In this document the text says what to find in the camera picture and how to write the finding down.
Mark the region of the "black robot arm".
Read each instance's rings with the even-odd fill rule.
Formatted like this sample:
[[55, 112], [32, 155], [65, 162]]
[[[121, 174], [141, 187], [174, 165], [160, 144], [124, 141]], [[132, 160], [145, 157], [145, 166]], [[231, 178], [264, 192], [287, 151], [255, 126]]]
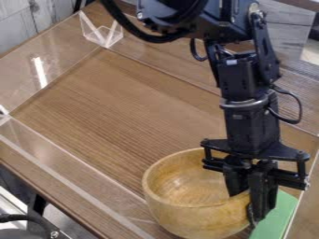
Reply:
[[115, 0], [103, 7], [127, 32], [145, 42], [190, 40], [194, 58], [210, 63], [220, 88], [227, 137], [206, 139], [203, 167], [223, 174], [228, 193], [251, 194], [248, 219], [256, 224], [276, 205], [278, 187], [308, 187], [310, 154], [280, 140], [280, 61], [272, 49], [266, 12], [258, 0], [137, 0], [140, 30]]

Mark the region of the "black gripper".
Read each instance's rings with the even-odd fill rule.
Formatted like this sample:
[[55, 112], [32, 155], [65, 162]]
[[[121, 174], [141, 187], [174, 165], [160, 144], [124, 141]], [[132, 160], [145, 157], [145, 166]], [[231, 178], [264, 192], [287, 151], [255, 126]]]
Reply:
[[227, 138], [200, 142], [206, 150], [204, 168], [224, 175], [230, 196], [250, 185], [247, 206], [252, 226], [266, 218], [276, 206], [278, 185], [298, 190], [308, 186], [306, 162], [310, 155], [280, 142], [276, 97], [258, 101], [222, 101]]

